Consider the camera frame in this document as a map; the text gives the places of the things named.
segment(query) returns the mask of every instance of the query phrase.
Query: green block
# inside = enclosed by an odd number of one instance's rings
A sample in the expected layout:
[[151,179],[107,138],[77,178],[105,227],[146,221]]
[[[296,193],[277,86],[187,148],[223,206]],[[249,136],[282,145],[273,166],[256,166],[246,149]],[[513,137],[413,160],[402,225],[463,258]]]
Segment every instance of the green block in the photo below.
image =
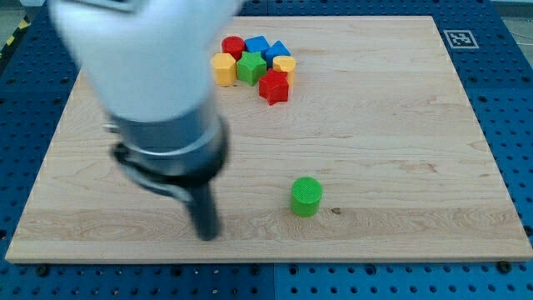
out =
[[265,74],[267,74],[267,62],[261,57],[260,52],[242,53],[242,58],[237,62],[237,79],[253,87]]
[[300,217],[313,216],[322,199],[322,185],[311,177],[298,178],[292,184],[291,209]]

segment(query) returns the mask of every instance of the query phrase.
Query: red block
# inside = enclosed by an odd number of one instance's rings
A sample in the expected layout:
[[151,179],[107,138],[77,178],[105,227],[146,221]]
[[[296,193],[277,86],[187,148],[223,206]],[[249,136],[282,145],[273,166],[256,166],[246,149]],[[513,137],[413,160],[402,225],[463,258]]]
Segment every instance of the red block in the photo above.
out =
[[268,105],[278,102],[287,102],[289,99],[289,83],[286,81],[286,72],[268,69],[265,76],[259,79],[259,96],[268,101]]
[[231,36],[222,40],[222,52],[230,53],[236,61],[242,58],[242,52],[246,49],[244,40],[240,37]]

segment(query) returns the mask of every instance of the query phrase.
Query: wooden table surface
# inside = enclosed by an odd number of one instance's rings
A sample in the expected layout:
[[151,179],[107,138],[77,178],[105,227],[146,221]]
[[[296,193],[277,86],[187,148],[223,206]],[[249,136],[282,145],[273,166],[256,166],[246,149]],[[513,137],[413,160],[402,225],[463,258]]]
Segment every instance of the wooden table surface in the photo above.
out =
[[[298,65],[287,103],[269,107],[244,82],[217,88],[232,133],[229,163],[213,182],[223,221],[217,240],[197,240],[179,202],[122,175],[108,155],[117,137],[103,131],[104,114],[82,72],[7,260],[532,258],[430,17],[240,17],[218,41],[235,33],[283,41]],[[291,185],[302,176],[324,188],[310,218],[290,210]]]

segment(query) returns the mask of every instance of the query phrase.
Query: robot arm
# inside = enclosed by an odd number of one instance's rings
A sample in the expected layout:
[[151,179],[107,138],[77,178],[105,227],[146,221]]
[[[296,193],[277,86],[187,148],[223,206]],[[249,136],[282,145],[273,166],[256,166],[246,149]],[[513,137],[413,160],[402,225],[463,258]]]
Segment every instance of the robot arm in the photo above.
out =
[[133,181],[187,204],[204,240],[218,232],[209,180],[227,154],[207,49],[242,0],[54,0],[67,48],[87,71]]

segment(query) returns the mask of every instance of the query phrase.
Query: yellow block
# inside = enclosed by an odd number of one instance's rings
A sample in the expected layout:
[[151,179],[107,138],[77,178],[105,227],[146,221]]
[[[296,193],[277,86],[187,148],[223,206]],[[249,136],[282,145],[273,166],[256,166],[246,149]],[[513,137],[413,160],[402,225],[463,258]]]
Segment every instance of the yellow block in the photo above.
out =
[[30,26],[30,24],[28,22],[26,22],[26,20],[22,20],[19,24],[18,24],[18,29],[24,29],[26,27]]
[[286,80],[289,85],[292,85],[294,82],[294,70],[296,69],[296,59],[294,57],[284,55],[274,57],[272,66],[275,71],[287,72]]
[[237,80],[237,61],[230,53],[217,53],[211,59],[213,79],[218,85],[230,85]]
[[15,37],[14,37],[14,36],[11,36],[11,37],[7,40],[6,45],[11,46],[11,44],[13,43],[14,40],[15,40]]

